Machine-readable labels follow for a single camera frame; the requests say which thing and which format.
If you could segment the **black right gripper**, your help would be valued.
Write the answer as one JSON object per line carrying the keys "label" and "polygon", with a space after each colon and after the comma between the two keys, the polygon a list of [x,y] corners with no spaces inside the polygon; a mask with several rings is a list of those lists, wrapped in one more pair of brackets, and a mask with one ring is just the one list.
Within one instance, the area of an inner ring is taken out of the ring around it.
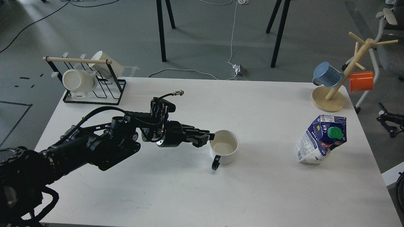
{"label": "black right gripper", "polygon": [[[385,128],[389,134],[389,137],[395,138],[399,133],[404,132],[404,115],[388,112],[381,102],[378,103],[378,106],[380,107],[381,111],[379,112],[379,117],[377,117],[376,120]],[[388,125],[388,122],[398,125],[399,129],[395,125]]]}

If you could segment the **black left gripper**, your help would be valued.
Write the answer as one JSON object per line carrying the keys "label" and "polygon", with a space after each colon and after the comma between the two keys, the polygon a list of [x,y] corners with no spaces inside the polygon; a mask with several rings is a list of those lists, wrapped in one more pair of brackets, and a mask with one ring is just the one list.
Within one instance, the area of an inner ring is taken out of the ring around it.
{"label": "black left gripper", "polygon": [[175,111],[176,105],[165,100],[164,96],[154,97],[151,100],[150,108],[153,122],[147,127],[140,128],[142,140],[155,142],[160,148],[174,148],[182,142],[190,142],[196,148],[200,148],[208,141],[214,140],[215,134],[210,133],[209,130],[201,130],[191,125],[169,120],[169,113]]}

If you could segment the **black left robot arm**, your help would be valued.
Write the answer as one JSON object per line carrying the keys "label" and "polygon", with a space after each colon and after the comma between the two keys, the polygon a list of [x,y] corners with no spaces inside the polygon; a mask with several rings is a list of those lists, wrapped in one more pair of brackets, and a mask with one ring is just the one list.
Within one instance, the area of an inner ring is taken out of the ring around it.
{"label": "black left robot arm", "polygon": [[39,227],[57,204],[59,194],[48,187],[85,164],[106,171],[140,150],[139,137],[174,148],[182,142],[200,148],[215,134],[169,120],[176,106],[165,96],[151,100],[150,112],[113,106],[94,109],[45,150],[24,146],[1,150],[1,223]]}

